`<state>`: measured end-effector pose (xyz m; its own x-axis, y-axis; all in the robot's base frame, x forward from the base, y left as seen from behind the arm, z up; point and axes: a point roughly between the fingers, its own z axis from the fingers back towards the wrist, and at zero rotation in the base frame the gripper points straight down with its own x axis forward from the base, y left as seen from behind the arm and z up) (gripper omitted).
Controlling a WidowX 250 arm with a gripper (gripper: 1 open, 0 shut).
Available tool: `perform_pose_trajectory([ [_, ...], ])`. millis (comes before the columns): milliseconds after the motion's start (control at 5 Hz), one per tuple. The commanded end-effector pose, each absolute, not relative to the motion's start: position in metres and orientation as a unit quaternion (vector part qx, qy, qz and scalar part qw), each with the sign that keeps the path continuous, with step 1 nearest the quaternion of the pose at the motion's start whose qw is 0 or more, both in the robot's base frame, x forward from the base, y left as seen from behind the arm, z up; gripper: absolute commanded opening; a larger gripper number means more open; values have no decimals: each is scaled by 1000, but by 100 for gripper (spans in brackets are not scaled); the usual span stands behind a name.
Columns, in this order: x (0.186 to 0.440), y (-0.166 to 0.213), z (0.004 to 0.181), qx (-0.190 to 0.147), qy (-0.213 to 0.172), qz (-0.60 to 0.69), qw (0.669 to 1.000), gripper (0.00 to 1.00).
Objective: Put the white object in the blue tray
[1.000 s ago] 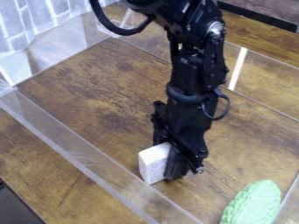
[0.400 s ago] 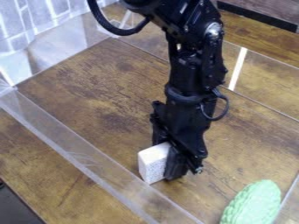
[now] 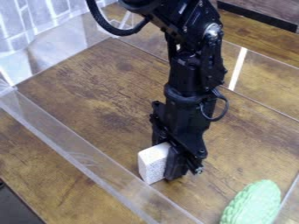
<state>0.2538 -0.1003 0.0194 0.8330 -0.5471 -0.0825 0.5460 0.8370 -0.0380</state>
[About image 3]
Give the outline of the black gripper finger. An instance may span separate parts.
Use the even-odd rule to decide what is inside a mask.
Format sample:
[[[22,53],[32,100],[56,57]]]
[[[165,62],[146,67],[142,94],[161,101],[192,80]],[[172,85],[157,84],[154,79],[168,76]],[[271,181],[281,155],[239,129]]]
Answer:
[[[168,150],[164,178],[174,180],[190,171],[192,174],[198,173],[198,162],[194,156],[181,147],[172,146]]]
[[[152,145],[161,144],[168,141],[168,133],[156,115],[149,116],[152,124]]]

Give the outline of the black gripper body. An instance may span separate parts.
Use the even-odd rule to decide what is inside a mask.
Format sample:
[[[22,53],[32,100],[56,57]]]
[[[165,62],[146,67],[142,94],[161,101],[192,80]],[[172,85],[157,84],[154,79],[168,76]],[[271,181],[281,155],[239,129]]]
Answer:
[[[158,117],[168,133],[165,143],[170,147],[181,147],[194,156],[198,162],[198,173],[201,173],[201,161],[208,156],[202,134],[209,128],[210,122],[220,119],[212,117],[220,92],[213,88],[206,93],[192,92],[189,96],[182,96],[169,84],[165,84],[162,93],[165,103],[152,102],[153,113],[150,115]]]

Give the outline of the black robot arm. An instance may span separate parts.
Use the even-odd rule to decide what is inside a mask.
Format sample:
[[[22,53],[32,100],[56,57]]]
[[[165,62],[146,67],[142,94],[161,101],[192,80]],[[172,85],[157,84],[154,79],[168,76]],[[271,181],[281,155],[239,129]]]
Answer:
[[[153,101],[152,144],[168,143],[164,178],[201,173],[208,152],[204,131],[220,117],[217,86],[227,69],[221,58],[222,24],[209,0],[120,0],[121,6],[156,25],[168,48],[169,77],[165,102]]]

